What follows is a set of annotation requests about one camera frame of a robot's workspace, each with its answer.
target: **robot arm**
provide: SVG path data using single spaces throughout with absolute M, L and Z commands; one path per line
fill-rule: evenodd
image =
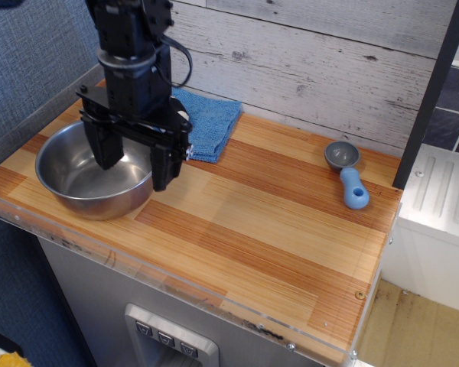
M 184 107 L 171 97 L 171 25 L 168 0 L 86 0 L 99 34 L 97 57 L 106 88 L 82 86 L 81 119 L 97 163 L 112 167 L 123 156 L 121 137 L 151 148 L 155 191 L 164 190 L 191 156 L 192 125 L 179 114 Z

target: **metal bowl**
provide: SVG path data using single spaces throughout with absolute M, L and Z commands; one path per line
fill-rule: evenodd
M 324 159 L 335 171 L 345 167 L 353 167 L 360 160 L 357 147 L 348 141 L 334 141 L 324 149 Z
M 36 157 L 39 181 L 75 214 L 105 220 L 142 205 L 153 191 L 150 148 L 122 140 L 124 157 L 103 170 L 95 161 L 83 129 L 74 122 L 52 135 Z

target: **blue towel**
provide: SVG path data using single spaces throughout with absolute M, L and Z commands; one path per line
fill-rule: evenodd
M 216 163 L 239 118 L 242 103 L 209 99 L 183 89 L 173 88 L 172 94 L 184 105 L 193 126 L 189 134 L 194 145 L 192 159 Z

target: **measuring scoop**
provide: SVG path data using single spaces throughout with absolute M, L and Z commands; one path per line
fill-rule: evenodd
M 364 208 L 369 203 L 369 192 L 354 168 L 360 160 L 359 149 L 348 141 L 334 141 L 324 149 L 324 158 L 334 171 L 340 172 L 345 205 L 351 209 Z

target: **stainless steel bowl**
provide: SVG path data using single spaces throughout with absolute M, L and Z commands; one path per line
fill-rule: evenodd
M 150 148 L 123 139 L 124 157 L 103 170 L 95 161 L 83 123 L 52 135 L 36 157 L 39 181 L 66 208 L 87 219 L 123 216 L 142 205 L 153 191 Z

